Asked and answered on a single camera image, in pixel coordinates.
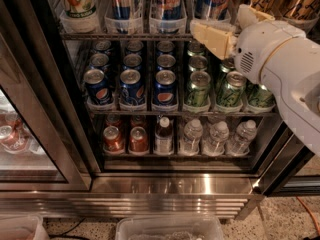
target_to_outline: clear plastic bottle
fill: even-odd
[[[215,123],[207,136],[204,153],[209,156],[218,156],[224,153],[224,145],[229,138],[228,125],[224,121]]]
[[[257,135],[256,123],[253,120],[242,122],[238,125],[235,134],[227,141],[227,155],[244,156],[252,140]]]
[[[173,153],[173,127],[168,117],[161,117],[156,125],[154,153],[157,155]]]
[[[181,149],[185,155],[198,153],[202,134],[203,127],[199,119],[193,119],[184,126]]]

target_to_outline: floor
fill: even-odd
[[[301,200],[320,222],[320,197],[301,197]],[[44,219],[44,227],[48,234],[60,235],[79,222],[66,235],[80,237],[73,239],[114,240],[119,220]],[[318,236],[312,217],[295,197],[265,198],[245,220],[229,220],[221,227],[225,240],[302,240]]]

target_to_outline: refrigerator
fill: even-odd
[[[287,128],[276,106],[259,114],[223,113],[213,109],[214,100],[209,97],[206,110],[185,109],[186,50],[194,41],[190,1],[183,0],[182,21],[175,22],[174,34],[154,31],[162,24],[152,14],[155,0],[140,0],[135,33],[122,25],[126,21],[109,18],[110,0],[95,1],[100,17],[92,24],[98,30],[75,33],[72,28],[82,26],[65,17],[61,0],[0,0],[0,94],[6,106],[0,115],[3,122],[8,114],[19,118],[19,127],[13,128],[28,142],[17,152],[1,147],[1,214],[122,218],[197,213],[244,219],[265,196],[319,194],[317,157]],[[319,29],[309,34],[316,42]],[[146,94],[139,109],[121,106],[119,98],[125,48],[137,40],[144,45]],[[118,75],[112,105],[101,108],[88,99],[83,79],[94,44],[106,41],[114,45]],[[158,109],[153,102],[156,50],[161,41],[176,46],[177,102],[171,110]],[[214,77],[221,61],[208,50],[205,57]],[[110,155],[103,132],[108,116],[118,115],[125,146],[121,154]],[[137,115],[145,116],[148,126],[144,154],[129,150],[130,119]],[[154,132],[164,116],[173,124],[173,152],[159,155],[154,150]],[[205,130],[210,120],[225,120],[230,132],[240,122],[253,120],[258,133],[249,154],[208,156],[201,145],[193,156],[179,154],[181,129],[185,120],[195,117]]]

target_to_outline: beverage cooler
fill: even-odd
[[[320,193],[317,157],[268,90],[193,39],[197,22],[236,29],[247,0],[203,6],[209,19],[163,1],[0,0],[1,214],[243,219],[265,196]],[[254,133],[237,149],[240,127]]]

